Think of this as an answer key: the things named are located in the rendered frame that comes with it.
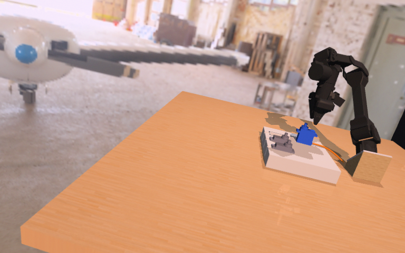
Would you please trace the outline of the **blue micro servo with orange cable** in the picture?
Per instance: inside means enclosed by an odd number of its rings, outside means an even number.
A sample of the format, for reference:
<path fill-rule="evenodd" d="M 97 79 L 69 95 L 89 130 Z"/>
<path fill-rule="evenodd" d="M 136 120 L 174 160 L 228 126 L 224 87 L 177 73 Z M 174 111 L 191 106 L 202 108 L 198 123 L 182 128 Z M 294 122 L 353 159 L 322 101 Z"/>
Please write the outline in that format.
<path fill-rule="evenodd" d="M 319 147 L 323 147 L 323 148 L 331 151 L 334 155 L 336 155 L 344 163 L 344 161 L 336 153 L 334 153 L 332 150 L 330 150 L 330 149 L 328 149 L 328 148 L 326 148 L 326 147 L 324 147 L 322 145 L 312 143 L 313 138 L 317 137 L 317 134 L 315 133 L 314 130 L 308 129 L 307 123 L 302 125 L 300 127 L 300 129 L 296 129 L 296 132 L 298 132 L 296 142 L 306 144 L 306 145 L 309 145 L 309 146 L 311 146 L 311 144 L 313 144 L 313 145 L 316 145 L 316 146 L 319 146 Z"/>

